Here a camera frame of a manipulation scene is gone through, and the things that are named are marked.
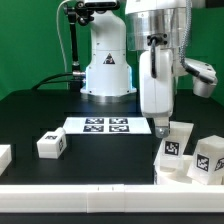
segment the white robot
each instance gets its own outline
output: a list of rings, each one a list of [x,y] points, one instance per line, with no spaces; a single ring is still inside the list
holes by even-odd
[[[66,10],[68,16],[76,14],[80,25],[91,27],[92,60],[85,71],[82,98],[102,103],[135,98],[131,67],[126,62],[126,26],[112,12],[119,7],[119,1],[83,0]]]
[[[126,62],[126,29],[111,10],[118,0],[84,0],[77,9],[79,23],[91,22],[92,61],[81,92],[98,101],[117,102],[136,92]],[[127,0],[129,50],[139,51],[140,104],[144,117],[153,118],[156,136],[169,135],[169,117],[177,77],[194,76],[194,93],[209,97],[217,84],[211,65],[185,59],[191,26],[190,0]]]

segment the white cube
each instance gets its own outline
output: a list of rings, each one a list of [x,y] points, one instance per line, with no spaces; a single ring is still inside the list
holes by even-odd
[[[54,132],[47,132],[37,142],[40,158],[57,159],[66,147],[67,142],[63,128],[58,128]]]
[[[198,141],[187,176],[206,185],[221,184],[224,176],[224,138],[213,135]]]
[[[0,175],[4,172],[11,161],[11,146],[0,145]]]
[[[180,169],[183,166],[182,155],[186,148],[193,124],[182,122],[170,122],[170,135],[164,138],[160,144],[154,165]]]

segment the table surface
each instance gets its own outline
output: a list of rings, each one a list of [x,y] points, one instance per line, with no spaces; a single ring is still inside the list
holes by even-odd
[[[152,134],[67,135],[67,148],[58,160],[39,159],[36,142],[63,126],[67,117],[141,117],[139,100],[100,104],[82,100],[66,90],[23,90],[0,101],[0,144],[12,146],[12,162],[0,184],[152,184],[153,161],[161,139]],[[224,108],[212,99],[181,90],[170,120],[194,123],[185,154],[199,139],[224,137]],[[0,220],[21,223],[73,220],[84,223],[198,223],[201,214],[0,214]],[[203,214],[204,223],[223,220],[223,214]]]

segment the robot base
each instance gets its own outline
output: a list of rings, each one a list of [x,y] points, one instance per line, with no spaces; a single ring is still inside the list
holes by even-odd
[[[129,100],[136,100],[137,94],[136,89],[134,88],[133,90],[130,91],[130,93],[120,96],[100,96],[81,92],[81,98],[98,103],[120,103]]]

